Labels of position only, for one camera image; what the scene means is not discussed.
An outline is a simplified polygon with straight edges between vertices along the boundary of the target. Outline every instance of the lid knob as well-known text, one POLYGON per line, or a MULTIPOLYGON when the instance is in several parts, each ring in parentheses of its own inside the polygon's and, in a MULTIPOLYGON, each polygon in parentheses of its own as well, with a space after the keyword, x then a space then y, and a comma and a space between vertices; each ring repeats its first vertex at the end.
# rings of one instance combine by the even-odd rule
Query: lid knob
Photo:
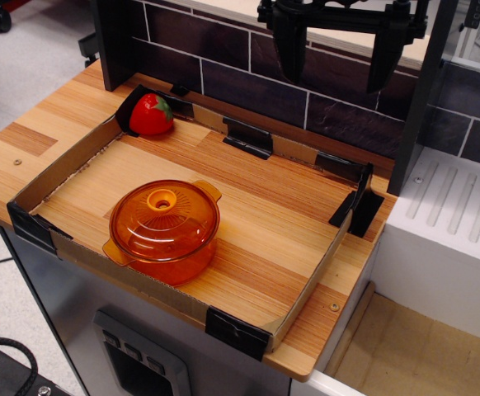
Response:
POLYGON ((176 202, 176 194, 164 188, 152 191, 147 198, 148 207, 159 214, 167 213, 176 205, 176 202))

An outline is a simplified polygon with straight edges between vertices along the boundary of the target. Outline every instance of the orange glass lid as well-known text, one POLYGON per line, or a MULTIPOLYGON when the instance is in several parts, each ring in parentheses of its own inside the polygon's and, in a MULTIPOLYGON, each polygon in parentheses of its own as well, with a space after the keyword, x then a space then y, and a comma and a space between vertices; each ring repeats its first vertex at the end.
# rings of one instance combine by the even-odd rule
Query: orange glass lid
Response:
POLYGON ((219 197, 219 191, 204 181, 153 181, 120 200, 110 218, 110 236, 137 260, 183 259, 214 238, 219 197))

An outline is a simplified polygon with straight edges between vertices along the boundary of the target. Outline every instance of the brick wall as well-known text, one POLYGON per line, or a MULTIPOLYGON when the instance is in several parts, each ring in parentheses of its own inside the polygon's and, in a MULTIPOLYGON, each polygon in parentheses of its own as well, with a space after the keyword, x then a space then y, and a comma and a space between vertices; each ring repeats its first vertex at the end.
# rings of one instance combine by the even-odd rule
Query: brick wall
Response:
POLYGON ((448 64, 425 146, 480 163, 480 72, 448 64))
POLYGON ((395 158, 417 73, 398 68, 366 94, 368 59, 308 43, 299 85, 283 77, 271 31, 169 2, 125 0, 138 72, 395 158))

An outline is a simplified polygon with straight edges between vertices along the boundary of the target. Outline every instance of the black clip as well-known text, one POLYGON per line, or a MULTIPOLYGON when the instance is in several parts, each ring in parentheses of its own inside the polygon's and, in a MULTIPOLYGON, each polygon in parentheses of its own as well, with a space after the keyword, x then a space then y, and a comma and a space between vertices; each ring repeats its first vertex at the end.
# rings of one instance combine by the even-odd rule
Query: black clip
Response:
POLYGON ((363 172, 360 175, 357 191, 352 191, 348 194, 329 221, 331 225, 341 227, 348 212, 353 210, 354 214, 348 232, 360 238, 365 236, 366 231, 369 229, 375 214, 378 213, 379 207, 384 200, 382 196, 378 196, 372 191, 370 185, 374 166, 369 163, 362 167, 363 172))
POLYGON ((315 166, 354 183, 359 183, 365 165, 319 151, 315 166))
POLYGON ((7 203, 7 211, 11 217, 15 234, 38 248, 45 250, 57 257, 57 248, 53 244, 50 230, 60 233, 65 238, 73 239, 63 230, 52 225, 39 214, 31 215, 15 201, 7 203))
POLYGON ((267 331, 212 306, 207 310, 205 332, 258 361, 262 360, 270 340, 267 331))
POLYGON ((273 154, 273 139, 269 132, 228 117, 224 117, 224 124, 228 126, 224 143, 262 159, 268 159, 273 154))
POLYGON ((190 91, 191 90, 189 88, 186 88, 180 84, 174 84, 171 88, 171 93, 173 93, 174 95, 178 95, 179 97, 184 97, 190 91))

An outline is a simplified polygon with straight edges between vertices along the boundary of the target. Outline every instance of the wooden countertop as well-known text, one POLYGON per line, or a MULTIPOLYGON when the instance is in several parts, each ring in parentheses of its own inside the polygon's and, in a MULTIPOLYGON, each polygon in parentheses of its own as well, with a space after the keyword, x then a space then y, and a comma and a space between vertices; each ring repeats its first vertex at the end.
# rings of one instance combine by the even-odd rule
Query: wooden countertop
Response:
MULTIPOLYGON (((11 220, 6 208, 8 201, 61 154, 68 151, 73 144, 77 143, 101 122, 110 118, 138 84, 146 84, 148 81, 152 81, 152 79, 137 74, 115 91, 108 92, 104 89, 100 62, 95 62, 91 67, 0 132, 0 225, 11 228, 11 220)), ((217 139, 213 137, 217 133, 211 135, 203 127, 200 127, 198 131, 196 132, 198 139, 196 143, 205 141, 208 144, 209 142, 212 143, 213 139, 217 139)), ((131 142, 128 144, 122 142, 121 144, 125 144, 129 151, 132 150, 131 142)), ((151 149, 156 151, 158 147, 150 146, 151 149)), ((298 175, 297 177, 300 177, 297 180, 300 180, 301 183, 315 183, 320 180, 324 183, 326 181, 327 185, 329 184, 331 188, 335 187, 338 190, 337 194, 341 197, 346 196, 351 191, 351 188, 347 185, 338 184, 338 181, 332 179, 328 181, 320 172, 309 167, 276 156, 271 158, 273 159, 268 162, 267 166, 269 169, 273 169, 272 172, 275 169, 288 167, 287 164, 294 164, 290 166, 298 169, 298 171, 293 170, 293 172, 298 175)), ((185 159, 194 161, 193 158, 188 156, 185 159)), ((241 192, 242 186, 239 186, 236 180, 228 180, 228 177, 234 177, 234 172, 229 172, 228 175, 217 178, 217 183, 222 184, 221 187, 226 189, 225 195, 241 192), (238 191, 235 188, 228 187, 227 183, 234 185, 235 188, 238 188, 238 191)), ((281 197, 278 197, 278 191, 275 191, 276 188, 279 188, 278 181, 274 184, 274 186, 266 186, 270 192, 268 194, 264 192, 263 194, 269 196, 268 200, 277 202, 281 200, 281 197)), ((387 185, 387 180, 382 177, 374 177, 374 190, 385 196, 386 199, 372 226, 364 238, 357 238, 350 234, 344 237, 331 265, 327 268, 325 275, 295 320, 284 341, 274 352, 265 354, 263 361, 266 364, 302 381, 305 381, 312 373, 395 202, 395 197, 389 196, 385 192, 387 185), (341 309, 334 312, 330 309, 333 304, 337 304, 341 309)), ((314 187, 315 185, 312 185, 309 188, 313 191, 314 187)), ((322 197, 314 197, 313 199, 321 200, 322 197)), ((224 205, 232 205, 232 202, 226 199, 224 205)), ((290 207, 292 205, 288 202, 285 206, 290 207)), ((327 207, 327 211, 330 210, 333 210, 333 208, 327 207)), ((51 214, 48 210, 45 212, 44 208, 40 211, 44 213, 45 217, 50 217, 51 221, 61 221, 58 215, 51 214)), ((106 210, 103 210, 100 216, 103 218, 100 217, 100 222, 107 224, 106 210)), ((319 219, 313 219, 312 221, 322 224, 319 219)), ((86 225, 82 222, 82 225, 78 225, 78 227, 86 227, 86 225)), ((334 229, 332 226, 326 224, 323 227, 326 229, 326 233, 333 233, 333 230, 330 230, 334 229)), ((88 236, 82 238, 81 234, 85 233, 81 233, 81 229, 70 232, 76 242, 100 254, 102 254, 100 241, 106 239, 107 233, 108 230, 103 229, 99 233, 99 239, 92 241, 88 239, 88 236)), ((311 244, 313 250, 315 250, 314 248, 318 249, 318 246, 316 246, 318 241, 311 241, 311 244)), ((302 248, 304 246, 308 246, 308 240, 303 243, 302 248)), ((189 290, 188 292, 192 294, 191 286, 187 286, 187 288, 184 291, 189 290)))

